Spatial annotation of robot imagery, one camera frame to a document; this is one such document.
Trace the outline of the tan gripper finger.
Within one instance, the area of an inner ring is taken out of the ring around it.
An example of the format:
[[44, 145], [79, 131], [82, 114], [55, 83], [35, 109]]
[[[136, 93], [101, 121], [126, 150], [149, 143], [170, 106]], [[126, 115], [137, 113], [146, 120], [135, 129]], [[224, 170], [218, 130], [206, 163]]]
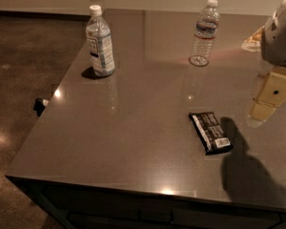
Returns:
[[286, 68], [279, 67], [271, 70], [265, 77], [250, 117], [256, 121], [266, 121], [278, 107], [286, 101]]

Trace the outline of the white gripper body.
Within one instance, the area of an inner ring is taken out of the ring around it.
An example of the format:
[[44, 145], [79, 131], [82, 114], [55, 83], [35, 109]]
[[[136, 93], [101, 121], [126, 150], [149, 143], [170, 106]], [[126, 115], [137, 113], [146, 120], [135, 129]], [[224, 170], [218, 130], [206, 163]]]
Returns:
[[273, 65], [286, 67], [286, 0], [265, 23], [261, 55]]

